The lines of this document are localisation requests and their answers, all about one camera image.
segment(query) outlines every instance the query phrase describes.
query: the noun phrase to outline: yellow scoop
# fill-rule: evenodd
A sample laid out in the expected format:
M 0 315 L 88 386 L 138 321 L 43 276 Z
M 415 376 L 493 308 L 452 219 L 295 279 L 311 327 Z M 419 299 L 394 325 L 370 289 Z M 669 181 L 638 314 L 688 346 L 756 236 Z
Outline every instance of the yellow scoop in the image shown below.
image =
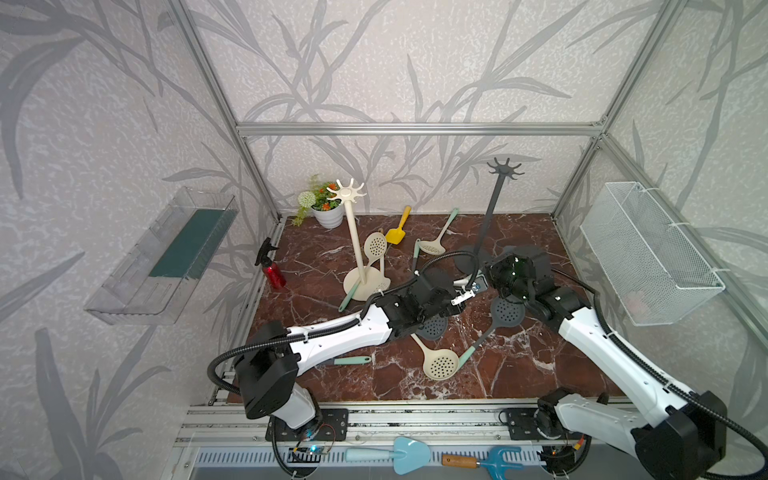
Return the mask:
M 408 215 L 411 213 L 411 206 L 406 206 L 406 211 L 402 213 L 402 218 L 400 218 L 400 225 L 398 225 L 397 228 L 390 228 L 389 232 L 386 233 L 386 241 L 390 243 L 394 243 L 397 245 L 400 243 L 402 238 L 406 235 L 406 232 L 402 231 L 402 225 L 406 222 L 406 219 L 408 218 Z

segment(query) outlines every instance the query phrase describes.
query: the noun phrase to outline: white wire mesh basket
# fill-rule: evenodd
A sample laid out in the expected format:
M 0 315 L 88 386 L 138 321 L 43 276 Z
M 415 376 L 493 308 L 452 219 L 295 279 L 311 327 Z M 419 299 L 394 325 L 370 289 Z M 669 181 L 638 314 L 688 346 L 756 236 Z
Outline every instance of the white wire mesh basket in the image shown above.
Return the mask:
M 637 182 L 606 183 L 581 231 L 637 326 L 676 323 L 725 290 L 679 225 Z

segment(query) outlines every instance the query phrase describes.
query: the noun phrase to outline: white pompom flower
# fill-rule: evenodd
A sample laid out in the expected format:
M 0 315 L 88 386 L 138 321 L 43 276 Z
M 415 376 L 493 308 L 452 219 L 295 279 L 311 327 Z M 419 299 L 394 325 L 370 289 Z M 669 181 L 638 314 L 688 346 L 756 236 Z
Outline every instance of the white pompom flower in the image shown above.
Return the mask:
M 302 207 L 310 208 L 315 202 L 317 202 L 317 197 L 312 192 L 307 191 L 299 194 L 299 205 Z

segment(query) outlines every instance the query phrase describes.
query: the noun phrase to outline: spray bottle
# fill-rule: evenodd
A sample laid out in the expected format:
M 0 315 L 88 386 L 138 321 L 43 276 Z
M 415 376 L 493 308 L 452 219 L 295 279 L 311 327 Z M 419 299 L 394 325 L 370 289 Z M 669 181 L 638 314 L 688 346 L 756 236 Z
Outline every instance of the spray bottle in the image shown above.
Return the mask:
M 274 263 L 270 258 L 270 252 L 272 250 L 277 250 L 277 247 L 272 246 L 270 243 L 271 241 L 272 239 L 269 237 L 264 239 L 264 242 L 261 244 L 261 248 L 259 249 L 259 256 L 257 257 L 256 265 L 261 263 L 261 270 L 264 272 L 264 275 L 266 275 L 266 278 L 270 279 L 272 288 L 279 290 L 286 285 L 286 278 L 280 272 L 280 268 L 277 267 L 277 263 Z

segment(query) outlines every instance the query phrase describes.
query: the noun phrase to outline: ventilation grille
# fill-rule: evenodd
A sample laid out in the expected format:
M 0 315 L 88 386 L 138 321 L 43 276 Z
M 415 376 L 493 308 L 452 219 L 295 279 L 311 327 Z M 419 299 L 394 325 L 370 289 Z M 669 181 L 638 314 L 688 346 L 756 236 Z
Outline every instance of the ventilation grille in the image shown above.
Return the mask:
M 385 449 L 382 446 L 373 447 L 377 449 Z M 447 447 L 430 447 L 432 449 L 432 458 L 427 465 L 441 465 L 440 461 L 443 454 L 449 455 L 463 455 L 467 457 L 475 457 L 481 460 L 485 460 L 488 457 L 488 450 L 492 447 L 489 446 L 475 446 L 473 448 L 462 448 L 455 446 Z M 285 463 L 290 464 L 290 453 L 284 448 L 280 447 L 281 454 Z M 331 467 L 376 467 L 392 465 L 393 460 L 371 460 L 367 462 L 345 462 L 344 452 L 346 447 L 333 447 L 331 453 L 324 455 L 319 462 L 321 465 Z M 511 463 L 520 463 L 523 465 L 543 465 L 544 463 L 539 459 L 538 453 L 541 452 L 539 446 L 522 446 L 519 453 L 505 453 L 504 460 Z M 298 458 L 302 460 L 308 459 L 308 456 L 299 454 Z M 197 453 L 197 460 L 195 462 L 196 467 L 277 467 L 275 462 L 275 455 L 272 453 L 272 447 L 204 447 Z

